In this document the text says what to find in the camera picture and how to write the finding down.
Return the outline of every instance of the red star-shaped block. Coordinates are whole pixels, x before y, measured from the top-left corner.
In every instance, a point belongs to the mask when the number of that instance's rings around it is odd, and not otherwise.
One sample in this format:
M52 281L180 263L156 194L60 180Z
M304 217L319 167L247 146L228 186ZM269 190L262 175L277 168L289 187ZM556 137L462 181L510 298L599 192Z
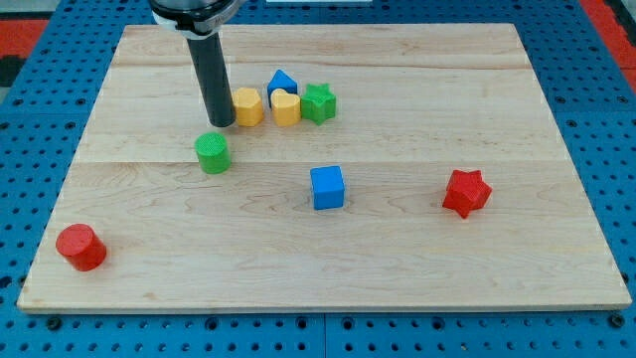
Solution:
M453 170L446 186L446 198L442 206L456 211L459 216L466 219L471 210L484 207L492 192L493 189L482 179L480 170Z

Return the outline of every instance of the green star-shaped block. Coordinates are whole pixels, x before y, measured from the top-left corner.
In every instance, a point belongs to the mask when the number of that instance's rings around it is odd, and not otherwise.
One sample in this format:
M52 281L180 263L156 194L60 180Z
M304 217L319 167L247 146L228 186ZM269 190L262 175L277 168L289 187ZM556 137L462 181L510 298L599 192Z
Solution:
M336 96L329 91L329 84L307 84L305 95L300 99L300 114L317 125L336 116Z

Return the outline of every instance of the yellow block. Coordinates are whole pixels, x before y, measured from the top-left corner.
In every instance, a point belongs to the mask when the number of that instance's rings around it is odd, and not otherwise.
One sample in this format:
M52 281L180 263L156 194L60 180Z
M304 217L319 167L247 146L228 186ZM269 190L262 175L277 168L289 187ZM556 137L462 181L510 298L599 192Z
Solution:
M256 89L237 89L232 93L232 100L235 104L238 125L256 126L265 118L262 100Z
M300 97L285 89L275 89L271 93L271 113L278 126L294 125L300 121Z

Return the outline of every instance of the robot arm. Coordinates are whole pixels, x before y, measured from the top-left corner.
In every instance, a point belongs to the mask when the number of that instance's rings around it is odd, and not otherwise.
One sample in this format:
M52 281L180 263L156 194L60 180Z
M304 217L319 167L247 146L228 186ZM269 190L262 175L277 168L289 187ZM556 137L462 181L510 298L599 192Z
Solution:
M213 126L235 121L219 30L245 0L148 0L157 24L188 40L199 87Z

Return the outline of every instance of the toy block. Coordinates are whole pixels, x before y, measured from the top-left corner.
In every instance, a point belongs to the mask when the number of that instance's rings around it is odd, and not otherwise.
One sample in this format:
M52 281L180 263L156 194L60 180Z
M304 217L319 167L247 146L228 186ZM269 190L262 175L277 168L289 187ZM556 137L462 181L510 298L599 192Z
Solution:
M237 89L232 93L232 100L237 114L238 125L256 126L265 118L262 100L256 89Z
M446 197L442 206L456 211L459 216L466 219L472 210L481 209L486 205L492 191L493 189L482 179L481 171L453 170L446 186Z
M345 181L340 166L312 168L309 174L314 209L342 208L345 204Z
M106 258L106 246L86 224L73 224L62 230L56 249L79 271L95 269Z
M275 89L271 93L271 114L278 126L290 126L300 121L300 97Z
M286 74L283 70L277 70L274 77L271 78L267 85L267 101L271 108L271 94L278 89L285 90L287 93L298 94L298 84L296 81Z
M308 84L301 100L301 108L303 118L320 125L336 116L336 96L329 90L329 84Z
M219 174L230 168L230 151L222 134L210 132L195 141L195 150L201 169L208 174Z

